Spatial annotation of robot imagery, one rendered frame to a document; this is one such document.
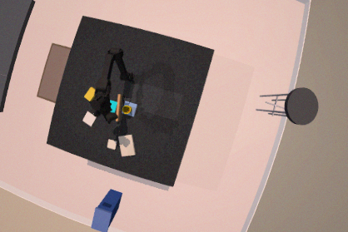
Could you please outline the orange wooden plank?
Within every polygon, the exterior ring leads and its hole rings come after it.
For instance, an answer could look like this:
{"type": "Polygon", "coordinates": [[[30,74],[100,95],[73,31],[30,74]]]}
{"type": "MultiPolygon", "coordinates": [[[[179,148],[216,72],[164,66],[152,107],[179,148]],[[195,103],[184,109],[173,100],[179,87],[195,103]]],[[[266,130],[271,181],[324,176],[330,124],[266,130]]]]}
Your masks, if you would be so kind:
{"type": "Polygon", "coordinates": [[[122,103],[122,95],[118,94],[118,102],[117,102],[117,115],[118,115],[118,118],[116,119],[116,121],[120,121],[121,103],[122,103]]]}

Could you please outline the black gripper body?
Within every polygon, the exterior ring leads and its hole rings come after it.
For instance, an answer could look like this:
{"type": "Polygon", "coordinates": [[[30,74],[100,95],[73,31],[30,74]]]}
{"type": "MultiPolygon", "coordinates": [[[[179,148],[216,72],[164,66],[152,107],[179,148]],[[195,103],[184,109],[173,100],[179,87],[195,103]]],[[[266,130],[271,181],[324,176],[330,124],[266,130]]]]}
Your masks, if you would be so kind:
{"type": "Polygon", "coordinates": [[[118,115],[116,113],[112,113],[110,111],[112,111],[111,109],[111,102],[109,102],[108,104],[105,104],[102,108],[103,108],[103,111],[106,115],[106,118],[108,121],[112,121],[112,120],[115,120],[118,118],[118,115]]]}

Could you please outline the yellow rectangular block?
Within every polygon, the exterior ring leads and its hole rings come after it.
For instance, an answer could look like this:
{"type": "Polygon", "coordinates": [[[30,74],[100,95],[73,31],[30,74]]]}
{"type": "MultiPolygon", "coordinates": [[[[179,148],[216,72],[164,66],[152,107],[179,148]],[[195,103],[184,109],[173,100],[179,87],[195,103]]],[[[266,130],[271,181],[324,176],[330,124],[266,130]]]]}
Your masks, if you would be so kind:
{"type": "Polygon", "coordinates": [[[95,96],[94,91],[95,91],[95,88],[90,87],[88,93],[84,97],[87,98],[89,101],[92,101],[94,99],[94,96],[95,96]]]}

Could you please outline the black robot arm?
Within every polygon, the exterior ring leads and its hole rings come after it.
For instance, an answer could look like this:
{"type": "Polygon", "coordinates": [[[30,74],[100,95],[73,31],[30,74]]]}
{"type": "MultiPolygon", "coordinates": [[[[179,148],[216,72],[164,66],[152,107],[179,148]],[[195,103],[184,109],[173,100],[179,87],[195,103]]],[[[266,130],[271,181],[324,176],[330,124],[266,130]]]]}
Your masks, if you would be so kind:
{"type": "Polygon", "coordinates": [[[109,93],[111,90],[111,74],[112,74],[112,67],[114,61],[116,61],[116,64],[120,70],[120,79],[121,81],[133,81],[133,78],[135,75],[131,72],[127,72],[126,66],[124,61],[122,60],[123,57],[123,50],[120,48],[114,48],[112,47],[110,50],[107,51],[107,54],[105,55],[105,63],[104,68],[102,72],[102,77],[97,81],[96,88],[94,91],[94,97],[91,107],[92,107],[92,114],[94,116],[100,116],[101,113],[104,114],[103,106],[105,104],[108,104],[110,102],[109,93]],[[99,92],[102,91],[102,92],[99,92]]]}

